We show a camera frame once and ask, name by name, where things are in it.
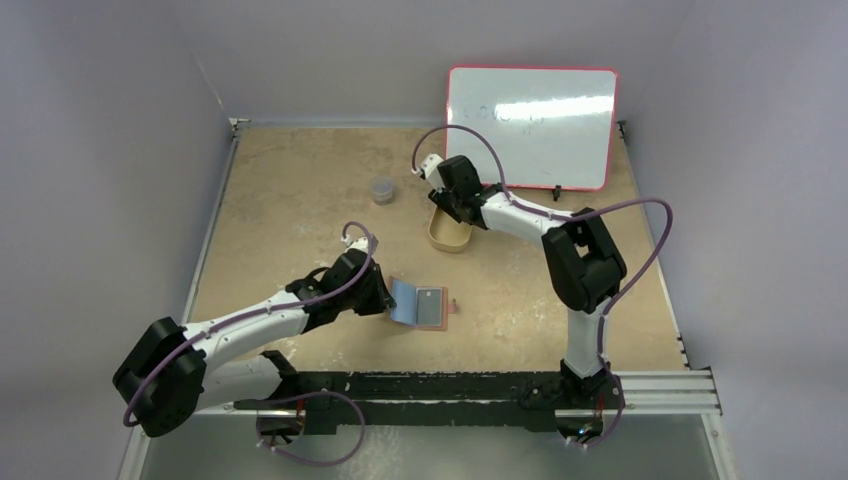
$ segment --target white cable connector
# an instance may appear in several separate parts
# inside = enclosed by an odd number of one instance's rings
[[[438,168],[439,165],[444,162],[442,157],[436,155],[435,153],[431,153],[427,155],[427,158],[421,162],[421,165],[418,166],[418,172],[412,172],[418,175],[419,177],[423,176],[427,183],[430,184],[434,189],[440,190],[445,188],[444,182],[442,182],[442,176],[439,174]]]

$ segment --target gray wall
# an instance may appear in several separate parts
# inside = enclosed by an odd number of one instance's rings
[[[848,3],[699,1],[633,115],[692,360],[747,479],[848,478]],[[661,212],[650,216],[654,232]]]
[[[111,387],[179,317],[228,148],[162,0],[0,2],[0,477],[115,478]]]
[[[626,118],[693,0],[174,0],[230,116],[445,118],[456,63],[610,66]]]

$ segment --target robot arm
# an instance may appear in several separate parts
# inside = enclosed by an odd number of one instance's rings
[[[563,364],[580,381],[602,374],[598,352],[606,349],[598,339],[606,338],[606,332],[599,332],[606,325],[601,322],[601,312],[627,274],[603,221],[598,217],[578,222],[558,220],[572,213],[525,200],[521,205],[529,208],[519,208],[501,184],[483,186],[474,165],[464,156],[442,160],[429,155],[414,173],[430,183],[430,200],[455,221],[505,232],[544,250],[554,290],[568,307],[568,346]],[[586,247],[587,253],[581,255],[578,247]]]
[[[181,349],[144,389],[133,408],[132,413],[147,435],[164,435],[194,411],[209,406],[268,398],[293,371],[278,352],[264,352],[242,362],[231,362],[234,358],[274,340],[332,323],[344,310],[366,316],[394,307],[380,266],[373,261],[365,265],[367,249],[368,240],[361,238],[331,267],[313,271],[267,300],[233,314],[185,327],[170,317],[150,325],[112,379],[129,404],[152,370]],[[366,272],[341,294],[310,301],[338,290],[363,267]],[[304,302],[306,305],[300,307],[280,308]],[[184,348],[188,339],[197,336],[200,340]]]

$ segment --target metal frame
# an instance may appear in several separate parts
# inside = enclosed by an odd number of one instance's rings
[[[194,312],[194,304],[197,298],[197,287],[206,263],[206,254],[212,235],[215,231],[221,203],[223,202],[224,193],[227,188],[227,182],[229,181],[230,173],[232,172],[236,150],[238,149],[242,134],[245,130],[250,128],[250,120],[231,119],[231,121],[233,121],[233,138],[226,160],[224,177],[218,189],[218,196],[212,211],[212,217],[200,249],[200,255],[192,278],[191,287],[189,289],[188,298],[186,300],[180,324],[187,323]],[[662,282],[663,290],[666,292],[666,300],[668,301],[668,292],[665,288],[665,280],[663,279],[661,270],[660,280]],[[627,401],[627,405],[623,410],[623,414],[700,414],[719,479],[735,480],[739,478],[739,475],[734,466],[733,455],[728,442],[728,435],[723,422],[721,421],[721,403],[716,391],[712,372],[709,370],[689,370],[689,359],[686,355],[683,339],[680,336],[680,330],[677,325],[677,320],[674,317],[674,311],[671,309],[670,301],[668,307],[672,312],[672,322],[674,324],[674,329],[678,334],[681,356],[687,370],[668,372],[616,372],[616,374],[620,376],[622,387],[626,392],[625,399]],[[237,410],[233,408],[232,404],[224,404],[201,410],[195,413],[195,415],[256,416],[259,413],[260,412],[257,410]],[[295,416],[295,411],[287,409],[263,410],[261,414],[263,416],[293,418]],[[591,415],[592,412],[589,410],[557,410],[555,414],[557,417],[564,418]],[[124,455],[124,461],[118,475],[119,480],[137,480],[141,477],[149,445],[150,439],[144,434],[142,429],[139,427],[133,428],[129,444],[127,446],[127,451]]]

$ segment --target purple cable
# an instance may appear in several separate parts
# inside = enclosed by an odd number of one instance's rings
[[[614,205],[610,205],[608,207],[604,207],[604,208],[601,208],[601,209],[598,209],[598,210],[595,210],[595,211],[592,211],[592,212],[589,212],[589,213],[584,213],[583,215],[577,215],[577,216],[574,216],[574,217],[550,213],[547,210],[540,210],[538,208],[534,208],[534,207],[530,207],[528,205],[524,205],[524,204],[518,202],[512,196],[512,194],[509,192],[509,189],[506,186],[506,178],[504,178],[503,166],[501,165],[501,159],[498,157],[498,153],[495,151],[495,147],[493,147],[492,144],[489,143],[489,141],[486,140],[486,138],[483,135],[481,135],[479,132],[477,132],[476,130],[474,130],[472,128],[466,127],[464,125],[447,124],[447,125],[442,125],[442,126],[435,127],[435,128],[428,130],[421,137],[421,139],[418,140],[418,143],[415,144],[415,148],[412,150],[412,171],[413,172],[418,172],[418,166],[415,164],[415,159],[418,156],[418,149],[421,147],[421,144],[424,143],[424,140],[427,139],[427,137],[429,137],[433,133],[436,133],[440,130],[448,130],[448,129],[451,129],[451,128],[456,129],[456,130],[462,130],[464,132],[468,132],[471,135],[474,135],[475,137],[477,137],[477,139],[480,140],[480,142],[483,143],[483,145],[489,150],[489,153],[492,155],[492,158],[495,160],[495,165],[498,167],[498,176],[500,177],[501,186],[503,187],[504,196],[506,196],[506,199],[509,201],[509,203],[511,205],[514,205],[516,208],[518,208],[520,210],[524,210],[525,212],[532,213],[532,214],[535,214],[535,215],[539,215],[539,216],[542,216],[542,217],[545,217],[545,218],[551,218],[553,220],[560,220],[560,221],[563,221],[563,222],[581,222],[583,220],[588,220],[590,218],[599,217],[599,216],[601,216],[605,213],[610,213],[610,212],[614,212],[616,210],[621,210],[622,208],[627,208],[627,207],[631,207],[633,205],[640,205],[640,204],[645,204],[645,203],[656,203],[656,204],[661,205],[665,209],[665,215],[666,215],[665,228],[663,228],[662,235],[660,235],[660,239],[657,241],[657,244],[654,246],[654,251],[651,252],[651,254],[648,256],[648,259],[645,260],[645,263],[642,265],[642,268],[640,268],[639,271],[637,271],[636,274],[633,275],[633,278],[631,278],[630,281],[627,282],[627,284],[624,285],[624,287],[622,287],[621,290],[619,290],[619,292],[612,297],[610,302],[607,303],[607,306],[601,312],[601,318],[598,322],[598,349],[597,349],[598,350],[598,361],[601,362],[601,366],[604,368],[604,371],[607,373],[607,375],[610,375],[613,378],[613,382],[615,383],[615,386],[618,389],[619,403],[618,403],[618,410],[616,410],[616,412],[615,412],[615,418],[613,419],[609,428],[604,429],[604,433],[602,433],[601,436],[598,437],[595,441],[588,443],[588,444],[583,444],[586,448],[597,446],[600,443],[604,442],[607,438],[609,438],[610,434],[612,434],[612,432],[618,426],[618,422],[621,419],[621,413],[624,411],[624,405],[625,405],[624,388],[622,388],[622,386],[621,386],[621,379],[619,379],[616,375],[613,375],[612,371],[610,370],[609,366],[607,365],[607,362],[604,361],[604,357],[603,357],[603,353],[604,353],[603,352],[604,323],[606,322],[606,316],[609,315],[609,312],[610,312],[610,310],[612,310],[612,307],[615,306],[615,304],[618,303],[619,300],[621,300],[621,297],[623,297],[624,294],[626,294],[631,288],[633,288],[633,285],[635,285],[636,282],[638,282],[639,279],[641,279],[642,276],[645,275],[645,273],[648,271],[648,268],[650,268],[651,264],[659,256],[660,250],[662,250],[663,245],[665,245],[666,240],[668,240],[668,236],[671,233],[671,224],[674,221],[674,213],[671,210],[671,205],[669,205],[668,202],[666,202],[665,200],[663,200],[661,198],[645,197],[645,198],[637,198],[637,199],[633,199],[633,200],[627,200],[627,201],[624,201],[624,202],[616,203]]]
[[[261,420],[262,420],[261,417],[256,419],[256,435],[259,437],[259,445],[264,446],[265,448],[276,453],[277,455],[283,456],[285,458],[289,458],[289,459],[294,460],[296,462],[300,462],[304,465],[309,465],[310,467],[334,467],[334,466],[336,466],[340,463],[344,463],[344,462],[348,461],[350,459],[350,457],[354,456],[356,454],[356,452],[359,451],[359,447],[362,446],[362,442],[365,440],[365,415],[362,413],[362,409],[359,408],[359,405],[357,405],[353,400],[351,400],[350,397],[348,397],[346,395],[342,395],[341,393],[331,392],[331,391],[328,390],[328,391],[321,391],[321,392],[304,393],[303,395],[297,395],[297,396],[291,397],[291,398],[284,398],[282,400],[264,400],[262,403],[265,403],[265,404],[268,404],[268,405],[276,405],[276,404],[281,404],[281,403],[296,402],[298,400],[306,400],[306,399],[315,398],[315,397],[335,397],[335,398],[338,398],[339,400],[343,400],[343,401],[347,402],[348,405],[353,407],[353,410],[356,412],[356,416],[359,417],[359,438],[356,440],[356,445],[353,446],[353,449],[351,449],[350,452],[346,453],[345,455],[343,455],[343,456],[341,456],[341,457],[339,457],[335,460],[322,461],[322,460],[310,460],[308,458],[304,458],[304,457],[301,457],[299,455],[289,453],[285,450],[281,450],[281,449],[276,448],[275,446],[271,445],[270,443],[268,443],[268,442],[266,442],[265,440],[262,439],[262,429],[260,427]]]
[[[330,298],[333,298],[333,297],[343,293],[345,290],[347,290],[348,288],[353,286],[356,282],[358,282],[359,279],[362,278],[363,275],[365,275],[365,271],[367,270],[368,265],[371,263],[371,257],[374,255],[374,248],[375,248],[374,242],[372,241],[371,232],[369,232],[368,229],[365,228],[365,225],[363,225],[359,222],[350,221],[350,222],[347,222],[344,225],[344,227],[342,228],[342,237],[347,236],[347,229],[350,226],[354,226],[354,227],[357,227],[360,230],[362,230],[362,233],[365,234],[365,238],[368,239],[368,251],[366,252],[365,263],[362,264],[362,267],[359,269],[358,272],[356,272],[356,275],[354,275],[353,278],[351,278],[347,283],[345,283],[341,287],[337,288],[336,290],[333,290],[330,293],[326,293],[324,295],[321,295],[321,296],[318,296],[318,297],[315,297],[315,298],[310,298],[310,299],[307,299],[307,300],[300,300],[300,301],[297,301],[297,302],[272,305],[271,308],[270,308],[270,311],[276,312],[276,311],[279,311],[279,310],[285,310],[287,308],[304,307],[304,306],[307,306],[307,305],[312,305],[314,303],[323,302],[324,300],[328,300]],[[259,314],[265,313],[267,311],[268,310],[265,309],[265,308],[257,308],[257,309],[254,309],[254,310],[250,310],[248,312],[240,313],[238,315],[233,315],[232,317],[227,318],[226,320],[223,320],[222,322],[217,323],[217,324],[213,325],[212,327],[210,327],[209,328],[209,335],[211,335],[215,332],[218,332],[222,328],[226,328],[226,327],[228,327],[228,326],[230,326],[230,325],[232,325],[236,322],[240,322],[240,321],[242,321],[246,318],[250,318],[254,315],[259,315]],[[183,350],[190,347],[194,343],[199,342],[203,338],[206,338],[206,336],[207,335],[204,332],[201,332],[201,333],[198,333],[197,335],[189,338],[185,342],[181,343],[180,346],[175,348],[171,353],[169,353],[164,359],[162,359],[161,362],[159,362],[158,365],[156,365],[156,367],[153,368],[153,370],[150,371],[150,373],[147,375],[147,378],[145,378],[141,382],[141,385],[139,385],[138,390],[135,391],[132,398],[127,403],[127,409],[124,411],[124,418],[123,418],[124,426],[134,427],[134,426],[138,425],[138,420],[131,420],[130,416],[132,415],[133,410],[135,410],[135,407],[138,405],[138,402],[141,399],[141,395],[144,393],[145,390],[147,390],[147,387],[149,387],[150,384],[153,383],[153,380],[162,372],[162,370],[164,370],[165,367],[169,363],[171,363],[171,361],[173,361],[175,358],[177,358],[177,356]]]

